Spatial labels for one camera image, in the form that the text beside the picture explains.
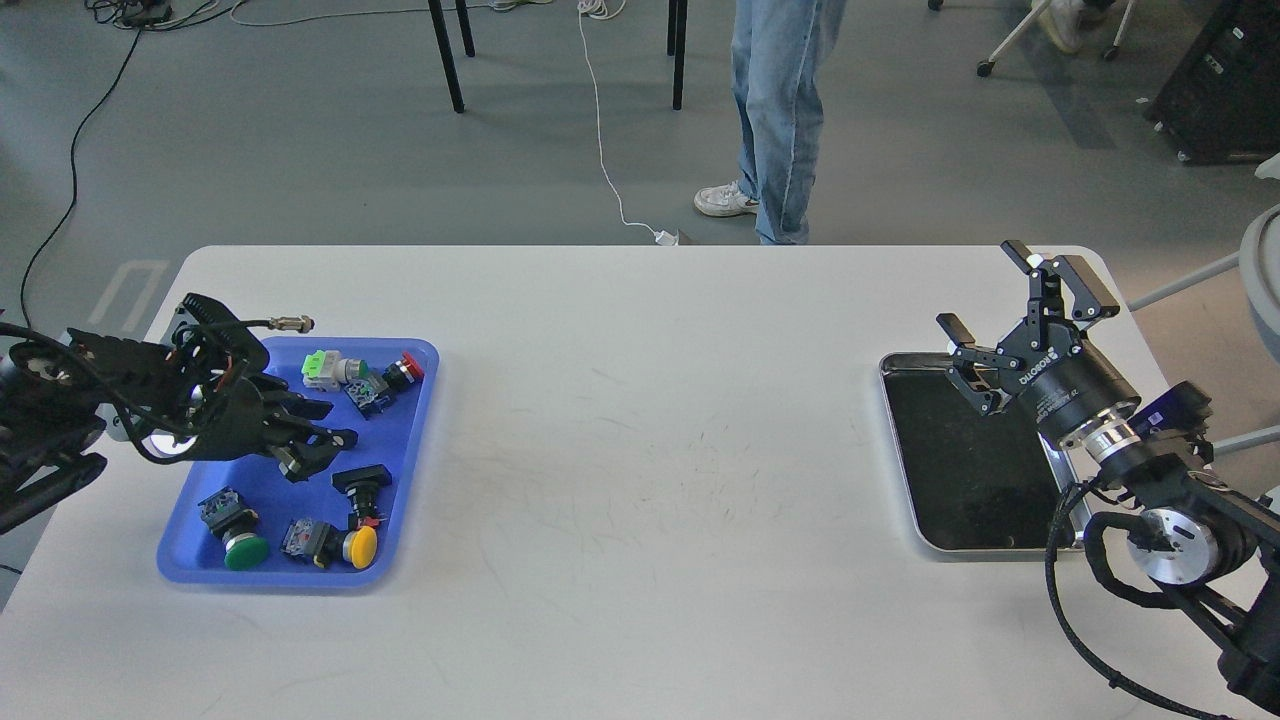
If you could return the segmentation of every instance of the shoe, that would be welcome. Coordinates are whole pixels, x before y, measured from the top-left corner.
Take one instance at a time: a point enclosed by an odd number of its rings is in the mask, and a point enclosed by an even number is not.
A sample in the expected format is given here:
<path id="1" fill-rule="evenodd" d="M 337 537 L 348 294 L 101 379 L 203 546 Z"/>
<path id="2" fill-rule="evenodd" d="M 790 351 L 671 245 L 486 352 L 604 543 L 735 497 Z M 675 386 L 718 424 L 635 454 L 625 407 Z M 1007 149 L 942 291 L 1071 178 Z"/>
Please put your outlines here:
<path id="1" fill-rule="evenodd" d="M 1084 0 L 1050 0 L 1048 10 L 1036 18 L 1053 45 L 1068 55 L 1080 51 L 1080 17 Z"/>
<path id="2" fill-rule="evenodd" d="M 754 215 L 760 204 L 737 188 L 737 181 L 716 187 L 704 187 L 694 195 L 694 208 L 712 218 L 732 218 L 735 215 Z"/>

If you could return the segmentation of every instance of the person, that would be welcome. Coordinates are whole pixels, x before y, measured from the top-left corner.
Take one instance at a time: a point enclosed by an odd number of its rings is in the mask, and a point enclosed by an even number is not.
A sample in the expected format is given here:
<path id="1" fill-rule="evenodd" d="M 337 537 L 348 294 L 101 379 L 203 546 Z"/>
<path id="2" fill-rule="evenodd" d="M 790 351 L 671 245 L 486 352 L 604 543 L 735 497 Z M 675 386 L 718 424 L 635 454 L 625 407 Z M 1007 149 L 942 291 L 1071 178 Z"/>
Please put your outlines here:
<path id="1" fill-rule="evenodd" d="M 1097 24 L 1116 0 L 1050 0 L 1037 20 L 1055 47 L 1068 55 L 1080 51 L 1080 28 Z"/>
<path id="2" fill-rule="evenodd" d="M 713 218 L 755 214 L 760 245 L 809 241 L 809 192 L 822 101 L 814 77 L 831 54 L 845 0 L 737 0 L 730 46 L 742 129 L 741 174 L 704 187 L 694 208 Z"/>

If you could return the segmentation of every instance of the yellow push button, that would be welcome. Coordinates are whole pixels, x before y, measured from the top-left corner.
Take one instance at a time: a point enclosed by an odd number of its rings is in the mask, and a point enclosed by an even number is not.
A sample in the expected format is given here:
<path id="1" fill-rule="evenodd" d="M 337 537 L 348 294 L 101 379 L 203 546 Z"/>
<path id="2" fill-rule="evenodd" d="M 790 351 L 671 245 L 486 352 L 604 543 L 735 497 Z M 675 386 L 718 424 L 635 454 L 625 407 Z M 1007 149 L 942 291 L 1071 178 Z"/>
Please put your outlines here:
<path id="1" fill-rule="evenodd" d="M 356 570 L 364 570 L 372 564 L 374 555 L 378 553 L 378 533 L 369 525 L 365 525 L 348 534 L 347 542 L 343 546 L 343 555 L 347 561 L 355 565 Z"/>

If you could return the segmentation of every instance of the green push button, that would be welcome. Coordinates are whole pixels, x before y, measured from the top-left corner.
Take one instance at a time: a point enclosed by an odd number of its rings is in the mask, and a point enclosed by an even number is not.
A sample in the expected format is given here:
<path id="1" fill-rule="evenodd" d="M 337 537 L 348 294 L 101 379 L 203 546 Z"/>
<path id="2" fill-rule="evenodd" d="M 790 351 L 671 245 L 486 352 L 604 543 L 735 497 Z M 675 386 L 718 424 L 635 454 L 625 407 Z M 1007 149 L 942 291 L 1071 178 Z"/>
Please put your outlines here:
<path id="1" fill-rule="evenodd" d="M 257 536 L 241 536 L 227 546 L 223 564 L 228 570 L 248 570 L 266 560 L 271 546 Z"/>

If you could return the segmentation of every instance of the jeans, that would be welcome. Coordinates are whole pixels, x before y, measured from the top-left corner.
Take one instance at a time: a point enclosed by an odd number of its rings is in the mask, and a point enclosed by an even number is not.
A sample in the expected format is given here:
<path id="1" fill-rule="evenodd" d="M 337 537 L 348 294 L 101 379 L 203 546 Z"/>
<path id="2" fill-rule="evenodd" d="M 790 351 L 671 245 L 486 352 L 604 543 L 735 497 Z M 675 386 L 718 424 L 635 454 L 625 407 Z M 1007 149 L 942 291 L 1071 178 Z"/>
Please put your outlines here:
<path id="1" fill-rule="evenodd" d="M 818 65 L 836 45 L 845 0 L 737 0 L 731 45 L 733 100 L 742 123 L 737 186 L 760 202 L 762 245 L 809 241 L 809 192 L 818 164 Z"/>

